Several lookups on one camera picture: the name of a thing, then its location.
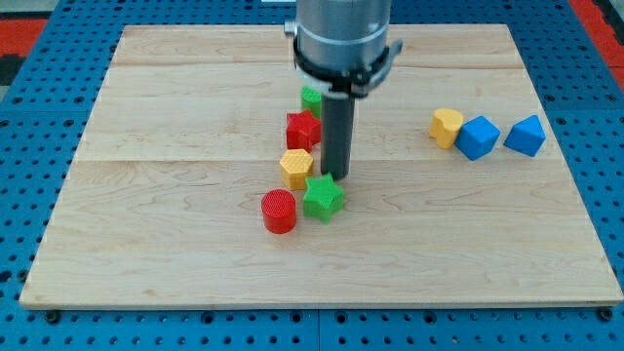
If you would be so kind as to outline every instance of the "red star block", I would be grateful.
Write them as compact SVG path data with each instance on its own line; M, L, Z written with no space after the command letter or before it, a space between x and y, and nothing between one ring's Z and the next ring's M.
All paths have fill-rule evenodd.
M306 109L299 113L287 115L286 145L288 149L305 149L310 152L312 146L321 141L321 121L314 118Z

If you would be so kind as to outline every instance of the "metal cylinder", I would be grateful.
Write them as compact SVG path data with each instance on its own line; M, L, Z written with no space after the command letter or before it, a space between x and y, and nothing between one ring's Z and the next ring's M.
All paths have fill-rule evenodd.
M355 100L352 98L323 96L321 101L321 173L330 173L334 180L343 179L349 173L354 108Z
M386 44L388 0L297 1L297 46L319 67L343 72L366 67Z

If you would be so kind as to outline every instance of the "blue pegboard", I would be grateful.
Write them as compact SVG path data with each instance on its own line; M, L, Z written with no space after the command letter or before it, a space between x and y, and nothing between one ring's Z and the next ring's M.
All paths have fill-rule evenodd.
M257 0L61 0L0 103L0 350L624 349L624 309L31 312L18 303L125 24L281 24ZM624 96L565 1L397 1L395 23L506 23L620 284Z

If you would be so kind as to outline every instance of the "red pegboard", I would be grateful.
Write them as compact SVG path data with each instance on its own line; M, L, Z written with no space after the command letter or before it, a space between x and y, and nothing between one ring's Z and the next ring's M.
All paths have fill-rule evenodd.
M615 38L615 32L605 22L603 11L591 0L569 0L569 4L583 23L594 45L601 53L613 76L624 89L624 47Z
M0 57L27 57L47 22L47 19L0 19Z

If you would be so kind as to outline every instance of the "red cylinder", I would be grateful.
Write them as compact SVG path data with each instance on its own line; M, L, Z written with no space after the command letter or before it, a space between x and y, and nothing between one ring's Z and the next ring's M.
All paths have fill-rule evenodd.
M262 198L264 226L271 233L290 232L296 224L296 206L294 196L283 189L271 190Z

